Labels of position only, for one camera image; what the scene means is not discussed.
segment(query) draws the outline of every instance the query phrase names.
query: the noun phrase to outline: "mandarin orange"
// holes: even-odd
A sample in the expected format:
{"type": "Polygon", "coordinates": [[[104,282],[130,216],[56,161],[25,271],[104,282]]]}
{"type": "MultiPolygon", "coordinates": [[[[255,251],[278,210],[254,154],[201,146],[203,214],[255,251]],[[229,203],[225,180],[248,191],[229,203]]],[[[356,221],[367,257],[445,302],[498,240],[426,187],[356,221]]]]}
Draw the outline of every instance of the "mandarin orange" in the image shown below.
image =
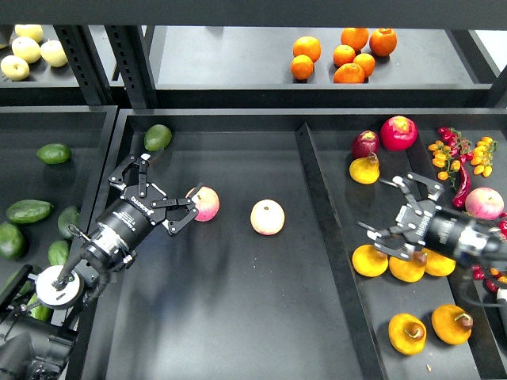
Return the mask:
{"type": "Polygon", "coordinates": [[[320,41],[312,36],[300,37],[295,41],[294,46],[292,46],[292,54],[295,57],[306,55],[313,62],[317,62],[322,54],[320,41]]]}

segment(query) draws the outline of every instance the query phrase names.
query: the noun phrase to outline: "green avocado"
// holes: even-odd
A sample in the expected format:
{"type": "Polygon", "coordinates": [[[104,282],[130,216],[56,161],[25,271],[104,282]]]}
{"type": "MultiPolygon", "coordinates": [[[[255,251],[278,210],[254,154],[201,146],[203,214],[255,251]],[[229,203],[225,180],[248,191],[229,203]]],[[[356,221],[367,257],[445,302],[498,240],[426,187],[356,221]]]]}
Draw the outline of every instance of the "green avocado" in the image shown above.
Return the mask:
{"type": "Polygon", "coordinates": [[[23,199],[7,209],[7,218],[19,224],[35,223],[48,217],[53,205],[45,200],[23,199]]]}
{"type": "Polygon", "coordinates": [[[7,222],[0,224],[0,255],[9,260],[17,259],[25,251],[26,240],[23,233],[7,222]]]}
{"type": "MultiPolygon", "coordinates": [[[[33,296],[30,298],[30,301],[28,305],[32,305],[33,303],[37,302],[37,294],[33,294],[33,296]]],[[[35,319],[38,319],[39,321],[47,321],[49,317],[51,316],[52,310],[49,309],[47,306],[44,305],[38,305],[37,307],[34,307],[30,310],[30,315],[34,317],[35,319]]]]}
{"type": "Polygon", "coordinates": [[[37,157],[49,165],[67,162],[71,155],[71,149],[65,144],[48,144],[37,151],[37,157]]]}
{"type": "Polygon", "coordinates": [[[72,240],[74,235],[69,231],[69,225],[78,225],[79,221],[79,210],[76,206],[69,206],[62,211],[62,214],[58,217],[58,230],[62,236],[66,239],[72,240]]]}
{"type": "Polygon", "coordinates": [[[69,242],[58,240],[49,246],[48,259],[51,265],[64,265],[69,258],[69,242]]]}
{"type": "Polygon", "coordinates": [[[165,149],[173,138],[173,132],[163,124],[155,124],[144,135],[144,147],[150,152],[165,149]]]}

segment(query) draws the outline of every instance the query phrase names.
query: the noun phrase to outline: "orange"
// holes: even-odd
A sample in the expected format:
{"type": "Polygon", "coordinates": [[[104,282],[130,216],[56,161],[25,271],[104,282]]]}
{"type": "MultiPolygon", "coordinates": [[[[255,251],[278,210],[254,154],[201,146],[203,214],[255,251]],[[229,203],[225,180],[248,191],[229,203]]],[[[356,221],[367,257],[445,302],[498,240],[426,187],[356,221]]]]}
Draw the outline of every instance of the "orange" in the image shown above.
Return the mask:
{"type": "Polygon", "coordinates": [[[352,63],[356,58],[356,51],[349,45],[340,45],[333,52],[333,62],[336,66],[352,63]]]}
{"type": "Polygon", "coordinates": [[[336,70],[333,81],[334,83],[363,83],[364,70],[357,63],[346,63],[336,70]]]}
{"type": "Polygon", "coordinates": [[[310,57],[313,62],[317,62],[322,53],[320,41],[315,37],[305,36],[300,37],[292,46],[292,54],[297,57],[298,55],[306,55],[310,57]]]}
{"type": "Polygon", "coordinates": [[[291,62],[291,72],[300,81],[308,79],[314,72],[314,63],[308,55],[298,55],[291,62]]]}
{"type": "Polygon", "coordinates": [[[396,49],[398,37],[391,28],[380,28],[370,36],[370,48],[372,53],[379,57],[387,57],[396,49]]]}
{"type": "Polygon", "coordinates": [[[360,51],[366,46],[370,33],[367,28],[345,28],[341,32],[341,43],[360,51]]]}
{"type": "Polygon", "coordinates": [[[356,55],[356,58],[354,58],[353,62],[362,67],[365,78],[368,78],[370,75],[372,75],[373,70],[375,69],[375,58],[373,58],[373,56],[368,53],[361,53],[359,55],[356,55]]]}

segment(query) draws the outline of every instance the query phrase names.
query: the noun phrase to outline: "robotic arm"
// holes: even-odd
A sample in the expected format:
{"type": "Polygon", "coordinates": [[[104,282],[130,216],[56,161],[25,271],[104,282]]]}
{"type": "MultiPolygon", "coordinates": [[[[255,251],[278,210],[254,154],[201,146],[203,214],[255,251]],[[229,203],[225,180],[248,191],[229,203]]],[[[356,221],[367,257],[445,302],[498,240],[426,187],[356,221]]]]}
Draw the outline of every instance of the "robotic arm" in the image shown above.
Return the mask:
{"type": "Polygon", "coordinates": [[[150,158],[130,154],[109,176],[120,197],[97,218],[97,229],[90,236],[70,227],[83,240],[79,254],[39,275],[25,265],[0,294],[0,379],[58,378],[77,339],[73,327],[83,307],[97,299],[115,273],[130,268],[137,256],[135,247],[156,226],[163,225],[174,236],[198,215],[193,197],[202,184],[186,198],[170,199],[147,180],[150,158]],[[139,169],[139,183],[127,186],[124,176],[134,166],[139,169]],[[185,213],[183,218],[170,218],[171,211],[177,210],[185,213]],[[27,282],[29,292],[19,294],[27,282]],[[37,303],[26,306],[35,292],[37,303]],[[40,304],[71,311],[57,326],[29,316],[40,304]]]}
{"type": "MultiPolygon", "coordinates": [[[[381,181],[401,189],[407,204],[401,207],[396,216],[396,226],[388,229],[377,230],[358,222],[367,230],[377,250],[401,260],[410,260],[414,251],[426,247],[455,260],[464,268],[479,264],[485,269],[507,271],[507,241],[500,229],[463,212],[435,204],[443,192],[441,184],[416,173],[408,173],[405,178],[394,177],[392,181],[381,181]],[[410,185],[417,182],[426,186],[427,199],[416,200],[410,192],[410,185]]],[[[492,275],[488,278],[500,288],[507,288],[507,284],[497,281],[492,275]]],[[[465,294],[462,295],[468,302],[476,303],[465,294]]]]}

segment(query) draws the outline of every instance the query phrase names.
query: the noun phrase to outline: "black metal post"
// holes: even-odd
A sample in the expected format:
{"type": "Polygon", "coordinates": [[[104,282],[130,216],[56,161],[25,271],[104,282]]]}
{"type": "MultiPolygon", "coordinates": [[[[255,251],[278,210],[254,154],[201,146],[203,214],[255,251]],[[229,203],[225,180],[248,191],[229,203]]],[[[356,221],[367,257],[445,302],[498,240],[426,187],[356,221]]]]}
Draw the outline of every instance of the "black metal post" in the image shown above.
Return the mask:
{"type": "Polygon", "coordinates": [[[87,25],[54,25],[88,105],[113,105],[109,80],[87,25]]]}
{"type": "Polygon", "coordinates": [[[141,26],[106,25],[132,108],[157,108],[153,74],[141,26]]]}

